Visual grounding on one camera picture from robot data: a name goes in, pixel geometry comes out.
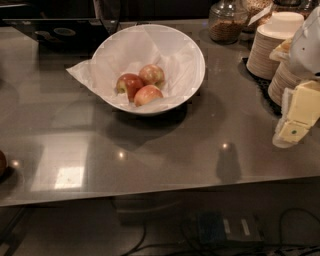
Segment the white bowl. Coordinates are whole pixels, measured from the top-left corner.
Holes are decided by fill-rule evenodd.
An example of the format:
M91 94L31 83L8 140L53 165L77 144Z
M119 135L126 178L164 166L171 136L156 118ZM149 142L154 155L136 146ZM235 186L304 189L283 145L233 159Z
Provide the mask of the white bowl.
M135 107L117 94L116 81L121 74L138 74L151 63L164 69L164 98ZM148 116L186 102L201 86L204 74L203 54L190 37L167 26L148 24L123 29L104 41L89 62L89 82L81 82L111 106Z

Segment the black cable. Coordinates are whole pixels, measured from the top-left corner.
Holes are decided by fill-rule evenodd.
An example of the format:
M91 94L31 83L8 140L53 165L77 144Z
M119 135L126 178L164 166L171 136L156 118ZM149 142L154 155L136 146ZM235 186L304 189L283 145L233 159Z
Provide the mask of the black cable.
M169 254L165 254L163 256L175 256L175 255L191 255L191 256L194 256L195 253L198 253L199 250L185 250L185 251L178 251L178 252L172 252L172 253L169 253ZM215 254L212 254L212 251L210 250L202 250L201 252L203 253L210 253L210 255L212 256L215 256Z
M142 237L141 237L140 241L130 251L128 251L124 254L121 254L121 256L128 256L128 255L134 253L140 247L140 245L144 242L146 235L147 235L147 225L145 223L143 223L143 233L142 233Z
M179 243L148 244L148 245L144 245L142 247L137 248L134 252L131 252L131 253L140 252L140 251L148 249L148 248L172 248L172 247L175 248L177 246L181 246L181 244L179 244Z
M313 219L315 219L320 224L320 219L316 215L314 215L313 213L311 213L308 210L305 210L303 208L298 208L298 207L297 208L289 208L289 209L283 211L281 213L280 219L279 219L279 243L280 243L281 247L282 247L282 244L283 244L283 233L282 233L283 232L283 230L282 230L283 218L286 216L286 214L288 214L289 212L293 212L293 211L300 211L300 212L306 213L309 216L311 216Z

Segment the electrical cord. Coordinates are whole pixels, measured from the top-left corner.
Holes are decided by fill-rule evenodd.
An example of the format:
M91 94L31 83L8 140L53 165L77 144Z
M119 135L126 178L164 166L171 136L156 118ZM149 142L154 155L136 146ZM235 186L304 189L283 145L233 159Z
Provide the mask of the electrical cord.
M146 235L147 235L147 225L145 223L143 223L143 233L142 233L141 239L136 244L136 246L134 246L130 251L122 254L121 256L128 256L128 255L134 253L140 247L140 245L144 242Z
M289 212L293 212L293 211L300 211L300 212L306 213L320 224L320 219L316 215L314 215L313 213L309 212L306 209L298 208L298 207L286 209L285 211L283 211L281 213L280 219L279 219L278 229L279 229L279 243L280 243L280 245L283 244L283 229L282 229L283 219Z
M315 214L309 212L308 210L306 209L303 209L303 208L299 208L299 207L294 207L294 208L288 208L286 210L284 210L281 214L280 214L280 217L279 217L279 226L278 226L278 232L279 232L279 244L264 244L263 246L260 246L255 248L256 250L257 249L260 249L260 252L261 252L261 249L262 250L267 250L266 247L274 247L274 248L277 248L275 249L274 251L279 255L283 255L283 253L281 252L281 249L283 247L295 247L295 248L305 248L305 247L310 247L310 246L313 246L313 245L306 245L306 244L290 244L290 243L283 243L283 219L285 218L285 216L290 213L290 212L294 212L294 211L300 211L300 212L303 212L303 213L306 213L308 214L309 216L311 216L314 220L316 220L319 224L320 224L320 218L318 218ZM308 255L310 253L313 253L315 251L319 251L320 249L317 248L313 251L310 251L310 252L306 252L306 253L303 253L301 254L300 256L304 256L304 255ZM233 256L245 256L245 255L254 255L252 254L252 250L250 251L245 251L245 252L240 252L240 253L237 253Z
M290 243L283 243L283 219L285 218L285 216L289 213L289 212L293 212L293 211L300 211L300 212L304 212L306 214L308 214L309 216L311 216L314 220L316 220L319 224L320 224L320 218L318 218L316 215L314 215L313 213L309 212L308 210L305 210L303 208L289 208L286 209L285 211L283 211L280 214L279 217L279 243L278 244L263 244L263 245L258 245L256 247L251 247L250 250L246 250L246 251L242 251L239 252L237 254L234 254L233 256L249 256L249 255L262 255L261 253L263 253L263 250L268 250L268 248L270 249L270 247L273 247L274 252L276 252L278 255L281 255L281 248L286 246L286 247L296 247L296 248L302 248L302 247L306 247L306 246L312 246L312 245L305 245L305 244L290 244ZM197 240L197 235L195 237L190 237L187 234L187 230L189 234L192 234L192 230L190 228L190 220L184 220L180 223L180 232L184 238L184 240L180 241L180 242L176 242L176 243L159 243L159 244L148 244L148 245L144 245L141 246L142 243L144 242L145 238L146 238L146 224L144 223L143 225L143 234L142 237L140 239L140 241L137 243L136 246L134 246L130 251L128 251L125 254L122 254L121 256L129 256L133 253L145 250L147 248L175 248L177 246L181 246L184 245L185 243L190 247L190 249L184 249L181 251L176 251L176 252L171 252L169 254L165 254L163 256L178 256L178 255L199 255L199 256L218 256L218 254L216 252L214 252L214 250L217 249L224 249L224 248L228 248L227 246L214 246L214 248L212 248L211 245L203 245L200 243L200 241ZM310 252L315 252L315 251L319 251L319 248L316 248L313 251ZM303 254L301 254L300 256L307 256L310 254L310 252L305 252Z

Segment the white napkin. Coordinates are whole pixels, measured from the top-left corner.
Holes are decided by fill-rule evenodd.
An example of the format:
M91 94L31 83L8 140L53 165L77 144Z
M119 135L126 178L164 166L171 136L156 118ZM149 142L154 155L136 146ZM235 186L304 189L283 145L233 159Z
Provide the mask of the white napkin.
M175 107L193 95L197 89L192 85L197 77L195 72L199 70L196 61L199 49L190 40L185 40L184 45L176 47L173 54L165 55L157 43L159 44L152 39L144 26L131 27L109 37L97 49L92 59L67 71L103 100L120 109L152 113ZM124 73L138 74L147 64L157 64L163 69L166 78L162 88L164 98L136 107L128 101L126 94L117 93L116 82Z

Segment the red apple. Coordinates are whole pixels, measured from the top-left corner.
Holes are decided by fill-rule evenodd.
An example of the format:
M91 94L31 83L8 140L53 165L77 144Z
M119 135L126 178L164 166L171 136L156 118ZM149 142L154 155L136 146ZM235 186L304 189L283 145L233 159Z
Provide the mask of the red apple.
M127 93L128 100L133 102L137 91L144 86L143 81L138 75L126 73L118 78L118 93Z
M134 97L134 104L139 107L158 98L163 98L162 92L157 86L150 84L142 87L136 93L136 96Z
M164 85L165 76L162 68L155 64L148 64L144 66L140 72L139 76L145 85L154 84L159 88Z

